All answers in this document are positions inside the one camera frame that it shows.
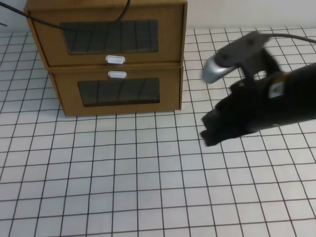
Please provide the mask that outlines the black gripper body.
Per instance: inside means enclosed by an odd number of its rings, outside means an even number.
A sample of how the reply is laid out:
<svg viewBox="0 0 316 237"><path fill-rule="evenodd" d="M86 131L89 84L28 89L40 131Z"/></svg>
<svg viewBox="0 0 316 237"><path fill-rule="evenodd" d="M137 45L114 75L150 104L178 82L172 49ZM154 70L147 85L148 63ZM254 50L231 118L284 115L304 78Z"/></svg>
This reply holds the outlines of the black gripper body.
<svg viewBox="0 0 316 237"><path fill-rule="evenodd" d="M231 93L202 117L205 126L200 135L206 146L215 146L225 140L238 138L269 128L264 106L269 79L242 79L230 86Z"/></svg>

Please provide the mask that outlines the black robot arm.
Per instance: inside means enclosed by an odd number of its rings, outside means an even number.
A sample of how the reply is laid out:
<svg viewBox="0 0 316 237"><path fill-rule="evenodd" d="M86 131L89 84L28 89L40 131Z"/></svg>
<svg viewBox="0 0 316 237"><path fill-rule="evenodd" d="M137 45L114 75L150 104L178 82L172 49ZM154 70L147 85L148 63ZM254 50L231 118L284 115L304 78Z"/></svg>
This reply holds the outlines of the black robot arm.
<svg viewBox="0 0 316 237"><path fill-rule="evenodd" d="M263 129L316 118L316 66L275 72L251 85L242 79L207 113L200 133L207 146Z"/></svg>

